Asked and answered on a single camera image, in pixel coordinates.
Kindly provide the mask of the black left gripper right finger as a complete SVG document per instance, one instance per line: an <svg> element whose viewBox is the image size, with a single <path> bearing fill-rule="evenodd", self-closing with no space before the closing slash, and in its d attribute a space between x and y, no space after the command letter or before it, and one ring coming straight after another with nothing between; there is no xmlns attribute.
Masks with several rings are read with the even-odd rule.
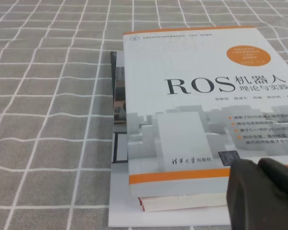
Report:
<svg viewBox="0 0 288 230"><path fill-rule="evenodd" d="M272 183L288 197L288 166L270 158L260 159L258 166Z"/></svg>

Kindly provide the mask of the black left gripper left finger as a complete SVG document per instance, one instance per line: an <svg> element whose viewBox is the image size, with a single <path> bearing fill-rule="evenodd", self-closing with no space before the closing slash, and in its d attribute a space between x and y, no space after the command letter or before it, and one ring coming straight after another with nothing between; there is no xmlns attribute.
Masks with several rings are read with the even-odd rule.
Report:
<svg viewBox="0 0 288 230"><path fill-rule="evenodd" d="M233 230L288 230L288 197L258 163L232 163L226 198Z"/></svg>

